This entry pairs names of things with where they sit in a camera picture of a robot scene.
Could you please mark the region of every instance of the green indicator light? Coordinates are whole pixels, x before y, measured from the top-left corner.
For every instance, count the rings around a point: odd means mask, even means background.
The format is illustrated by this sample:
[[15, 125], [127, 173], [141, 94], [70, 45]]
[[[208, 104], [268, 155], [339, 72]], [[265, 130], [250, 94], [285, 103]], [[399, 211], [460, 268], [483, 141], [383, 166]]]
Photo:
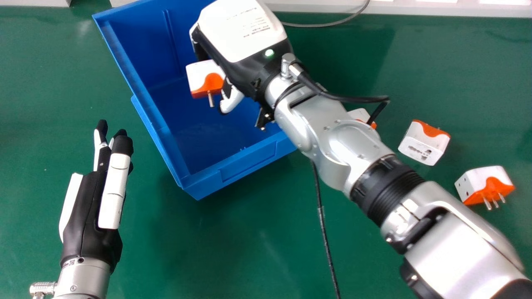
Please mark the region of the green indicator light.
[[272, 49], [268, 49], [268, 50], [264, 51], [264, 56], [266, 56], [266, 57], [273, 56], [274, 54], [275, 54], [275, 52]]

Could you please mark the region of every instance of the orange and white plug adapter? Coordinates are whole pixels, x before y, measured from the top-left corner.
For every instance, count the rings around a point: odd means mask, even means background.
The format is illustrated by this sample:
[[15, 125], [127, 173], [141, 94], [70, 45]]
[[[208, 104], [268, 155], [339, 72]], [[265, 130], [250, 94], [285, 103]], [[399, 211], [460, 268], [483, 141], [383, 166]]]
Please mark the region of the orange and white plug adapter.
[[[369, 120], [369, 116], [370, 116], [368, 111], [366, 109], [364, 109], [364, 108], [358, 108], [358, 109], [355, 109], [355, 110], [351, 110], [347, 114], [349, 114], [349, 116], [351, 116], [354, 120], [361, 121], [363, 123], [367, 123], [368, 120]], [[373, 129], [376, 129], [377, 128], [377, 123], [376, 122], [372, 122], [371, 123], [371, 127]]]
[[451, 135], [414, 119], [406, 131], [399, 151], [425, 165], [433, 166], [442, 157]]
[[204, 60], [186, 66], [188, 87], [193, 98], [209, 98], [209, 106], [214, 107], [212, 95], [221, 93], [225, 73], [214, 62]]
[[491, 203], [506, 203], [505, 196], [515, 190], [510, 177], [502, 166], [488, 166], [466, 171], [455, 183], [456, 191], [465, 205], [484, 203], [488, 210]]

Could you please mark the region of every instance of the green surface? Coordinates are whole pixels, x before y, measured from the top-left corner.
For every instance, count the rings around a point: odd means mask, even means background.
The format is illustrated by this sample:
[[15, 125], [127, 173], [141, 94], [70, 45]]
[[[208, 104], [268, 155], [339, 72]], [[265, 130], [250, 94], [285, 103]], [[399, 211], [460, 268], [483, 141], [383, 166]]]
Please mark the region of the green surface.
[[[105, 118], [135, 141], [108, 298], [333, 298], [307, 159], [293, 153], [193, 200], [174, 183], [91, 19], [107, 8], [0, 8], [0, 297], [25, 298], [33, 281], [57, 278], [64, 193], [72, 172], [92, 168], [92, 129]], [[473, 209], [508, 236], [532, 275], [529, 19], [363, 15], [287, 31], [330, 90], [392, 97], [378, 119], [390, 148], [413, 118], [452, 135], [435, 167], [400, 155], [427, 179], [455, 194], [464, 171], [503, 165], [517, 190], [499, 210]], [[340, 192], [324, 187], [323, 197], [344, 297], [414, 298], [377, 227]]]

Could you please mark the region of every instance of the blue plastic bin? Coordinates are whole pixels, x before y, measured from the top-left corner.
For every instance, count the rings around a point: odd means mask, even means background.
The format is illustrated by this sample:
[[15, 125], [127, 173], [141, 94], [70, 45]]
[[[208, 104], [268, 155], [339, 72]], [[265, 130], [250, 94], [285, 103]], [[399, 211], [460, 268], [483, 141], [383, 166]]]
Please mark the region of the blue plastic bin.
[[140, 1], [93, 16], [170, 172], [197, 200], [295, 150], [276, 124], [254, 127], [251, 99], [221, 115], [190, 96], [188, 30], [210, 2]]

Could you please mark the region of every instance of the robotic hand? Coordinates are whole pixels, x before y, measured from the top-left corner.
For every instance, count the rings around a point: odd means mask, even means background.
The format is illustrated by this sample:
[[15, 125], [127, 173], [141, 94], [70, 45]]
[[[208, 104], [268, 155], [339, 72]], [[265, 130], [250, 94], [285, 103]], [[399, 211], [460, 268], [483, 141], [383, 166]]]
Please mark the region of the robotic hand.
[[201, 11], [190, 37], [198, 59], [211, 58], [225, 73], [221, 112], [243, 96], [257, 101], [257, 126], [275, 120], [321, 179], [380, 228], [404, 255], [401, 276], [419, 298], [532, 298], [532, 281], [510, 242], [350, 117], [340, 101], [371, 99], [333, 95], [314, 82], [263, 3], [217, 0]]
[[57, 282], [34, 283], [33, 299], [54, 295], [61, 299], [105, 299], [109, 277], [122, 254], [118, 226], [133, 170], [133, 141], [119, 130], [107, 143], [107, 122], [94, 130], [94, 168], [74, 173], [66, 191], [59, 220], [63, 243], [61, 274]]

